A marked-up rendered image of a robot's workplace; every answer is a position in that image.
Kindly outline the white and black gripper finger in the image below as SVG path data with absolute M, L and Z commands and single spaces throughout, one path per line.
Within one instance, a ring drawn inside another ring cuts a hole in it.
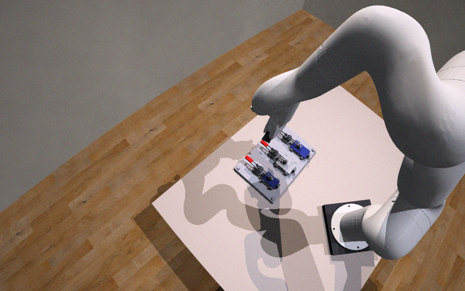
M 263 141 L 270 143 L 271 139 L 269 138 L 269 131 L 265 133 L 265 135 L 262 138 Z

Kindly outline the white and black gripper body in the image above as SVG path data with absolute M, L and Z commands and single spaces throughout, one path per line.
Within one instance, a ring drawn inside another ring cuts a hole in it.
M 275 123 L 273 118 L 269 118 L 264 128 L 263 133 L 269 131 L 269 138 L 274 139 L 286 126 L 286 124 Z

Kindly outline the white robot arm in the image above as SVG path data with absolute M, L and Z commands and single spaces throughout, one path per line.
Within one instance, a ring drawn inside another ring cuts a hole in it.
M 404 154 L 399 190 L 384 205 L 339 207 L 331 231 L 347 249 L 369 246 L 396 260 L 434 224 L 465 174 L 465 51 L 436 73 L 429 39 L 414 18 L 391 7 L 366 7 L 299 68 L 264 82 L 250 109 L 286 124 L 300 102 L 364 71 L 375 84 L 388 134 Z

